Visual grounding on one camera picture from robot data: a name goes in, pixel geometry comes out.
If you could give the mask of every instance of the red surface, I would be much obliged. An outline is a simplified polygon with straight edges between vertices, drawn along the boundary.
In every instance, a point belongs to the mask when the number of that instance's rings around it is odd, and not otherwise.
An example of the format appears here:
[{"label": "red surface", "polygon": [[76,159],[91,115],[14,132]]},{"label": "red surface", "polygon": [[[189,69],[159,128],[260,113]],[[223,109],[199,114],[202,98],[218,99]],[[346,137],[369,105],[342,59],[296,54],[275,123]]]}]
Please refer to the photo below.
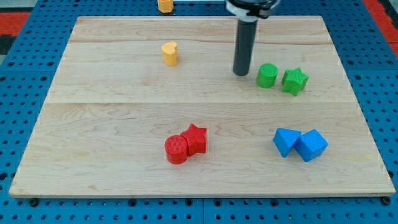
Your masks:
[{"label": "red surface", "polygon": [[0,12],[0,35],[18,36],[30,12]]},{"label": "red surface", "polygon": [[187,160],[188,144],[185,138],[174,135],[164,142],[167,160],[172,164],[181,164]]},{"label": "red surface", "polygon": [[384,38],[398,57],[398,30],[392,25],[391,18],[386,14],[384,6],[377,0],[363,0],[374,21],[383,33]]},{"label": "red surface", "polygon": [[191,124],[188,130],[181,133],[188,142],[188,156],[193,156],[196,153],[206,153],[206,128],[198,128]]}]

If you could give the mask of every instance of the green block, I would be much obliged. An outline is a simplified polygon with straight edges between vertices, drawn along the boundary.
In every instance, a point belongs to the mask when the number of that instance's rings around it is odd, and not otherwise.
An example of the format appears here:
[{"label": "green block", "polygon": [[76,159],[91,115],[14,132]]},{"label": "green block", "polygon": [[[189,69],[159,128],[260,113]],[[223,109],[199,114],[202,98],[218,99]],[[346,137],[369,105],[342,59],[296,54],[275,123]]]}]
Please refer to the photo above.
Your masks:
[{"label": "green block", "polygon": [[284,77],[282,78],[283,92],[291,93],[295,96],[298,95],[299,91],[303,90],[308,81],[308,75],[301,71],[301,68],[295,70],[286,70]]},{"label": "green block", "polygon": [[257,76],[257,85],[262,88],[271,88],[274,86],[277,75],[278,68],[275,65],[271,63],[262,64]]}]

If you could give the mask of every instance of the toy block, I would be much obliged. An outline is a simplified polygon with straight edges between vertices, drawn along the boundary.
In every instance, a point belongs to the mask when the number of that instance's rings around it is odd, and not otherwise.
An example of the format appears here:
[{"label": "toy block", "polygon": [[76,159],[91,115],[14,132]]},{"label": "toy block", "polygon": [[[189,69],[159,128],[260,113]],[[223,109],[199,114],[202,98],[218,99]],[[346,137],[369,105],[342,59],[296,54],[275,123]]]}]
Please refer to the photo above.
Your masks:
[{"label": "toy block", "polygon": [[198,128],[191,124],[188,130],[181,133],[188,142],[188,156],[193,156],[196,153],[206,153],[206,138],[207,129]]},{"label": "toy block", "polygon": [[301,135],[293,147],[303,160],[308,162],[320,156],[327,146],[325,138],[314,129]]},{"label": "toy block", "polygon": [[164,142],[167,160],[172,164],[181,164],[187,160],[188,143],[185,138],[173,135]]},{"label": "toy block", "polygon": [[308,75],[301,71],[301,68],[295,70],[286,70],[282,79],[283,92],[291,93],[295,96],[298,95],[299,91],[303,90],[308,81]]},{"label": "toy block", "polygon": [[277,75],[278,68],[275,65],[271,63],[262,64],[257,76],[257,85],[261,88],[271,88],[274,86]]},{"label": "toy block", "polygon": [[285,128],[278,128],[276,130],[273,140],[282,157],[286,157],[289,154],[300,135],[301,131]]},{"label": "toy block", "polygon": [[174,66],[177,64],[178,47],[176,42],[167,42],[162,46],[163,61],[167,65]]},{"label": "toy block", "polygon": [[157,0],[157,7],[160,12],[169,13],[173,11],[173,0]]}]

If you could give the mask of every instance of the wooden table surface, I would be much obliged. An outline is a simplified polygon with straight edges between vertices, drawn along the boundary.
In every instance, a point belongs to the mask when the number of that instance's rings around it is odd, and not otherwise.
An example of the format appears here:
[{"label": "wooden table surface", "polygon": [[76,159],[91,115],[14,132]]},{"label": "wooden table surface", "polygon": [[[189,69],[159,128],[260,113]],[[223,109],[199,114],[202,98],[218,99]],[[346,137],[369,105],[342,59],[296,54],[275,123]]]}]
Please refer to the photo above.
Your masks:
[{"label": "wooden table surface", "polygon": [[[232,73],[234,17],[80,17],[10,194],[27,198],[356,197],[395,192],[325,24],[259,21],[246,77]],[[178,43],[178,64],[160,47]],[[275,86],[256,85],[262,63]],[[282,93],[285,69],[309,81]],[[164,141],[190,123],[208,151],[181,165]],[[282,158],[277,128],[318,129],[319,158]]]}]

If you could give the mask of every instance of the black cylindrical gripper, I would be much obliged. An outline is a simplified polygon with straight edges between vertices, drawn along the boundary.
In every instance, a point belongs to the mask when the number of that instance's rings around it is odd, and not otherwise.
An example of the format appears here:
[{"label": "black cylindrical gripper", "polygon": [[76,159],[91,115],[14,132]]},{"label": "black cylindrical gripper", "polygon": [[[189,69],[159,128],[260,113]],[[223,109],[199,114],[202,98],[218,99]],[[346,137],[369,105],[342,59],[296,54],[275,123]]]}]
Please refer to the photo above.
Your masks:
[{"label": "black cylindrical gripper", "polygon": [[249,72],[251,53],[256,36],[257,21],[238,21],[236,33],[235,56],[233,71],[236,75],[245,76]]}]

